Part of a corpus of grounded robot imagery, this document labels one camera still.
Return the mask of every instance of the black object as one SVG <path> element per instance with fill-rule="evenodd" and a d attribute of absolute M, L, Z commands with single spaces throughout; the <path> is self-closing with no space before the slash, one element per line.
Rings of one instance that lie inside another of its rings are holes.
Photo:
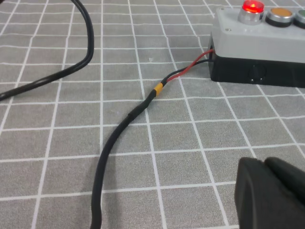
<path fill-rule="evenodd" d="M 209 47 L 214 49 L 212 37 Z M 305 87 L 305 64 L 226 58 L 210 53 L 210 77 L 216 82 Z"/>
<path fill-rule="evenodd" d="M 235 204 L 240 229 L 304 229 L 305 173 L 275 157 L 242 158 Z"/>
<path fill-rule="evenodd" d="M 93 25 L 90 19 L 90 16 L 86 10 L 86 8 L 84 7 L 84 5 L 79 1 L 79 0 L 71 0 L 74 5 L 78 8 L 78 10 L 81 12 L 85 23 L 86 23 L 86 27 L 87 27 L 87 36 L 88 36 L 88 49 L 87 49 L 87 54 L 85 56 L 85 58 L 83 60 L 81 60 L 80 62 L 78 62 L 77 64 L 66 68 L 60 72 L 54 73 L 52 75 L 46 76 L 44 78 L 41 78 L 40 80 L 36 80 L 32 83 L 28 83 L 26 85 L 23 85 L 21 87 L 18 88 L 14 88 L 12 90 L 9 90 L 7 92 L 3 92 L 0 93 L 0 101 L 10 98 L 12 96 L 30 91 L 32 89 L 35 89 L 37 87 L 41 87 L 43 85 L 46 85 L 48 83 L 51 83 L 55 80 L 59 80 L 63 77 L 66 77 L 68 75 L 71 75 L 74 72 L 79 71 L 80 69 L 82 69 L 83 67 L 85 67 L 87 64 L 89 64 L 89 62 L 91 61 L 92 57 L 93 57 L 93 53 L 94 53 L 94 32 L 93 32 Z"/>
<path fill-rule="evenodd" d="M 290 26 L 292 24 L 292 22 L 278 22 L 278 21 L 274 21 L 274 20 L 271 20 L 268 17 L 266 17 L 265 21 L 269 25 L 272 25 L 272 26 L 275 26 L 275 27 L 280 27 L 280 28 L 285 28 L 285 27 L 288 27 L 288 26 Z"/>

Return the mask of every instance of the illuminated red button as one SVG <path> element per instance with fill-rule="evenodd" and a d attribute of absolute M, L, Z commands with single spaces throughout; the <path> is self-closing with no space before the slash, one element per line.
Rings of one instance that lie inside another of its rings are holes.
<path fill-rule="evenodd" d="M 247 0 L 244 1 L 243 10 L 251 13 L 262 13 L 264 11 L 264 4 L 260 1 Z"/>

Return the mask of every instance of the cable insulation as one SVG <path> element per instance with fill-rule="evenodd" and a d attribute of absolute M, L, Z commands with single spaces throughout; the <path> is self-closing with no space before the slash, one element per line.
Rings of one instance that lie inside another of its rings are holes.
<path fill-rule="evenodd" d="M 208 51 L 202 53 L 200 56 L 197 57 L 196 60 L 193 61 L 193 63 L 191 63 L 191 64 L 190 64 L 186 69 L 184 69 L 181 73 L 179 73 L 179 74 L 177 74 L 177 75 L 174 75 L 173 77 L 167 79 L 167 82 L 169 82 L 169 81 L 171 81 L 171 80 L 173 80 L 173 79 L 175 79 L 175 78 L 177 78 L 177 77 L 179 77 L 179 76 L 181 76 L 181 75 L 187 73 L 187 72 L 190 70 L 190 68 L 192 68 L 192 67 L 196 64 L 197 61 L 199 61 L 203 56 L 205 56 L 206 54 L 211 53 L 211 52 L 214 52 L 214 49 L 210 49 L 210 50 L 208 50 Z"/>
<path fill-rule="evenodd" d="M 92 59 L 93 53 L 94 53 L 94 32 L 93 32 L 93 25 L 92 21 L 90 19 L 89 13 L 87 12 L 86 8 L 84 5 L 80 2 L 80 0 L 71 0 L 74 5 L 78 8 L 78 10 L 81 12 L 85 23 L 86 23 L 86 28 L 87 28 L 87 36 L 88 36 L 88 48 L 87 48 L 87 54 L 84 57 L 83 60 L 78 62 L 77 64 L 66 68 L 60 72 L 54 73 L 52 75 L 46 76 L 44 78 L 41 78 L 39 80 L 36 80 L 32 83 L 28 83 L 26 85 L 23 85 L 18 88 L 14 88 L 12 90 L 0 93 L 0 101 L 10 98 L 12 96 L 30 91 L 32 89 L 35 89 L 37 87 L 41 87 L 43 85 L 46 85 L 48 83 L 51 83 L 55 80 L 61 79 L 63 77 L 66 77 L 68 75 L 71 75 L 74 72 L 79 71 L 83 67 L 85 67 Z"/>
<path fill-rule="evenodd" d="M 202 60 L 195 63 L 192 63 L 192 66 L 203 63 L 203 62 L 210 62 L 211 60 Z M 109 154 L 112 150 L 113 145 L 119 138 L 120 134 L 126 129 L 126 127 L 136 118 L 138 117 L 151 103 L 151 101 L 157 96 L 158 93 L 163 89 L 163 87 L 166 85 L 167 80 L 171 76 L 176 76 L 177 73 L 185 73 L 187 72 L 192 66 L 188 66 L 182 69 L 179 69 L 173 73 L 170 73 L 168 76 L 166 76 L 161 83 L 159 83 L 147 96 L 147 98 L 138 106 L 136 106 L 128 115 L 127 117 L 115 128 L 113 133 L 110 135 L 109 139 L 107 140 L 102 153 L 101 157 L 99 159 L 96 171 L 95 171 L 95 177 L 94 177 L 94 183 L 93 183 L 93 189 L 92 189 L 92 197 L 91 197 L 91 214 L 92 214 L 92 221 L 91 221 L 91 227 L 90 229 L 100 229 L 102 226 L 102 209 L 101 209 L 101 195 L 102 195 L 102 185 L 103 185 L 103 179 L 104 179 L 104 173 L 106 169 L 107 160 L 109 157 Z"/>

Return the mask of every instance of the wire connector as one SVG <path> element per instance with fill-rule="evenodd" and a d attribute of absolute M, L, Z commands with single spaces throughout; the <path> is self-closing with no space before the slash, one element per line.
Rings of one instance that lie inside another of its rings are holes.
<path fill-rule="evenodd" d="M 162 89 L 163 89 L 163 84 L 162 83 L 158 83 L 157 86 L 155 86 L 154 90 L 157 92 L 156 96 L 158 96 L 160 94 Z"/>

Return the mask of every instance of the green button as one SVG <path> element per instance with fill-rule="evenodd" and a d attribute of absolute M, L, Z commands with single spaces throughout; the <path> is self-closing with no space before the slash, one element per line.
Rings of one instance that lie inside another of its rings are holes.
<path fill-rule="evenodd" d="M 303 17 L 305 17 L 305 10 L 300 10 L 299 14 L 301 14 Z"/>

